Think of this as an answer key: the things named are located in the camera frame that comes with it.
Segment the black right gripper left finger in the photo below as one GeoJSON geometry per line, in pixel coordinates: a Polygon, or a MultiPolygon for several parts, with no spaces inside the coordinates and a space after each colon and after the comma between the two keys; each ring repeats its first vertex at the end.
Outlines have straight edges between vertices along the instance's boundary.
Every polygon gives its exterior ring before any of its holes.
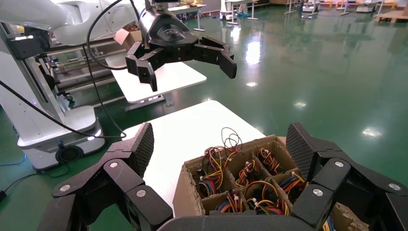
{"type": "Polygon", "coordinates": [[[153,127],[113,143],[94,165],[57,185],[40,231],[87,231],[103,210],[117,205],[137,231],[155,231],[172,219],[172,208],[144,181],[154,150],[153,127]]]}

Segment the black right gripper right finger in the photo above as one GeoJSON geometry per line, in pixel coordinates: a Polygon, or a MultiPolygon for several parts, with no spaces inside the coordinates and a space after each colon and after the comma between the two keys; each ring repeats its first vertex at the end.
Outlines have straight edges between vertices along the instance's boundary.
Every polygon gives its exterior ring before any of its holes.
{"type": "Polygon", "coordinates": [[[291,123],[286,149],[308,183],[291,215],[315,230],[337,203],[348,207],[371,231],[408,228],[408,189],[352,160],[336,143],[312,137],[300,123],[291,123]]]}

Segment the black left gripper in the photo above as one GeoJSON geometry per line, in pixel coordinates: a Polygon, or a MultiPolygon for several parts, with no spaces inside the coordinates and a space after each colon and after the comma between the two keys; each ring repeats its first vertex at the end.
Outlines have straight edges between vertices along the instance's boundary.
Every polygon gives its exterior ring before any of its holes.
{"type": "Polygon", "coordinates": [[[125,55],[127,71],[139,82],[158,91],[155,70],[165,63],[197,60],[218,65],[230,78],[237,74],[237,63],[230,45],[209,36],[199,40],[189,28],[167,9],[151,7],[140,16],[140,29],[147,42],[135,42],[125,55]]]}

